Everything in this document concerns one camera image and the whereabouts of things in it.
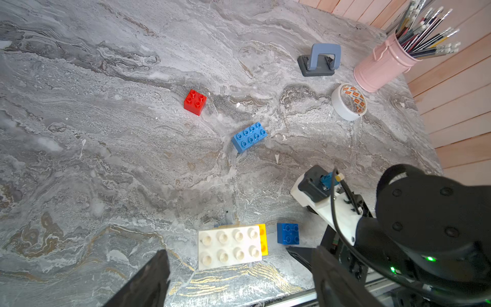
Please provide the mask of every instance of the marble surface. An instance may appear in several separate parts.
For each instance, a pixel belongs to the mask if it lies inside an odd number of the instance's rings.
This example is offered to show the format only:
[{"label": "marble surface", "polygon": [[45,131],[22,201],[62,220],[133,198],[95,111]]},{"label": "marble surface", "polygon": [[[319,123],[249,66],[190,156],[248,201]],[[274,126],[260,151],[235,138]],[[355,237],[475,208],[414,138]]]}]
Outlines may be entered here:
[{"label": "marble surface", "polygon": [[[276,243],[326,227],[290,196],[335,165],[373,209],[390,165],[441,173],[400,76],[347,122],[330,94],[385,34],[289,0],[0,0],[0,306],[101,306],[167,249],[166,306],[247,306],[313,286]],[[297,57],[342,46],[332,77]],[[183,109],[193,88],[201,115]],[[232,135],[269,136],[242,155]],[[259,263],[197,271],[196,234],[266,223]]]}]

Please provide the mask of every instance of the wooden wall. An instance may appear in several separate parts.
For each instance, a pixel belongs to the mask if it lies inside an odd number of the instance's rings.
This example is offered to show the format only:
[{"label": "wooden wall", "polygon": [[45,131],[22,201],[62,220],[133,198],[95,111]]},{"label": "wooden wall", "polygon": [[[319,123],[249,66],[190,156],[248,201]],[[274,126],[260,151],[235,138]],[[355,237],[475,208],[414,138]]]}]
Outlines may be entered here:
[{"label": "wooden wall", "polygon": [[386,29],[408,7],[409,0],[297,0],[319,10]]},{"label": "wooden wall", "polygon": [[454,55],[426,59],[405,74],[445,175],[491,184],[491,1],[436,0],[454,11],[439,26],[460,28]]}]

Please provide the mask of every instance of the white tape roll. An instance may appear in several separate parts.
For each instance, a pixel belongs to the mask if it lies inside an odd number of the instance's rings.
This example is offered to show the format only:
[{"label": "white tape roll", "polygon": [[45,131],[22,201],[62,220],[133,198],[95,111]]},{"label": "white tape roll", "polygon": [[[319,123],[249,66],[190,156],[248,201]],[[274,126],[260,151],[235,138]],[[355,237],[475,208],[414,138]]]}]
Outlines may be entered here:
[{"label": "white tape roll", "polygon": [[[346,95],[353,101],[353,109],[348,106],[341,99],[341,95]],[[367,112],[367,103],[365,96],[351,84],[341,84],[331,94],[332,106],[336,112],[345,120],[353,121],[359,117],[362,117]]]}]

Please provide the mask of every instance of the pencil holder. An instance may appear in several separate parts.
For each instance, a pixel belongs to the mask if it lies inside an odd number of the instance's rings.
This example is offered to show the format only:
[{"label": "pencil holder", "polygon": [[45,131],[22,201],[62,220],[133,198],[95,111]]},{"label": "pencil holder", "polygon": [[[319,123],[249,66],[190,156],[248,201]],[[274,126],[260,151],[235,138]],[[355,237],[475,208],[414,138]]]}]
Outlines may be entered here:
[{"label": "pencil holder", "polygon": [[355,80],[361,88],[373,93],[420,61],[408,55],[392,34],[355,67]]}]

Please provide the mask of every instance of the black cable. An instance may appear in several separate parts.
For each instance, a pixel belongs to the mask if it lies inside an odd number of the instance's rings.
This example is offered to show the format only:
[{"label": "black cable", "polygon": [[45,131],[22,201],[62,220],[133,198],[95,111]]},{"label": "black cable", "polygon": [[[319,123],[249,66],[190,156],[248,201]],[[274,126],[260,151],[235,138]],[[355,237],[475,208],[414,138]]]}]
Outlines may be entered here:
[{"label": "black cable", "polygon": [[[384,173],[386,182],[384,182],[382,185],[379,182],[379,185],[377,186],[377,196],[380,193],[380,191],[382,190],[382,187],[385,187],[384,185],[388,185],[388,183],[390,181],[390,179],[389,179],[390,176],[393,175],[394,173],[400,172],[402,168],[404,168],[405,170],[408,170],[409,173],[412,173],[412,174],[419,173],[419,172],[423,173],[420,169],[415,168],[413,166],[407,167],[407,165],[397,165],[391,171],[386,170],[385,172],[387,174]],[[337,171],[338,171],[337,168],[334,168],[334,170],[332,171],[332,173],[333,174],[336,174]],[[331,178],[331,186],[332,187],[334,186],[334,176]],[[351,193],[348,193],[348,191],[350,191],[348,185],[347,184],[343,185],[343,188],[345,189],[345,192],[348,195],[348,197],[351,197],[350,196]],[[358,252],[351,245],[351,242],[349,242],[345,238],[345,236],[343,235],[343,233],[341,232],[341,229],[339,228],[339,224],[338,224],[337,218],[336,218],[336,209],[335,209],[335,205],[334,205],[334,189],[331,189],[331,214],[332,214],[332,220],[334,222],[334,228],[335,228],[336,232],[339,234],[339,239],[341,239],[341,241],[343,241],[344,245],[350,250],[350,252],[353,255],[355,255],[355,257],[358,260],[360,260],[361,262],[363,262],[367,266],[374,267],[374,265],[371,265],[371,262],[367,258],[365,258],[365,256],[363,256],[362,254],[360,254],[360,252]],[[406,288],[409,288],[409,289],[415,291],[416,293],[421,294],[421,296],[423,296],[425,298],[428,298],[428,299],[430,299],[432,301],[439,302],[439,303],[445,303],[445,304],[447,304],[447,306],[448,305],[454,305],[455,304],[455,302],[449,301],[449,298],[448,297],[442,296],[442,295],[437,294],[435,292],[430,292],[430,291],[426,291],[426,290],[423,290],[421,288],[415,287],[409,281],[407,281],[407,279],[405,279],[403,277],[398,277],[397,275],[388,274],[386,272],[378,272],[378,273],[380,275],[384,276],[385,278],[387,278],[389,280],[392,280],[392,281],[400,284],[401,286],[404,286]],[[461,298],[454,298],[454,299],[460,301],[459,303],[457,303],[459,305],[461,305],[461,304],[469,304],[468,301],[462,301]],[[484,302],[484,299],[482,299],[480,302],[473,302],[473,303],[475,304],[475,303],[482,303],[482,302]]]}]

